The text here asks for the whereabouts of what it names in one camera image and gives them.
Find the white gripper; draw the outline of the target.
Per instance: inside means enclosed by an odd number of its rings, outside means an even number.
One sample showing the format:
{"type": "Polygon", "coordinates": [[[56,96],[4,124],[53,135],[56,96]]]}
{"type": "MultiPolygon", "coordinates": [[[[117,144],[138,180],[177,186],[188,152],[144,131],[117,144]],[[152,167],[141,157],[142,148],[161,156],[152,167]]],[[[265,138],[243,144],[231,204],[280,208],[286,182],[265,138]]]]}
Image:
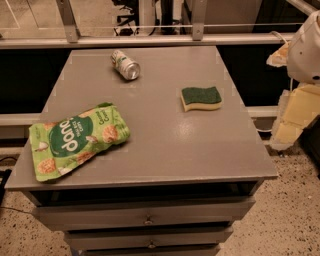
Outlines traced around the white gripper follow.
{"type": "Polygon", "coordinates": [[[287,65],[290,78],[299,85],[284,90],[278,103],[277,118],[271,131],[270,146],[277,151],[291,147],[303,130],[320,115],[320,10],[313,12],[293,36],[272,53],[266,64],[287,65]]]}

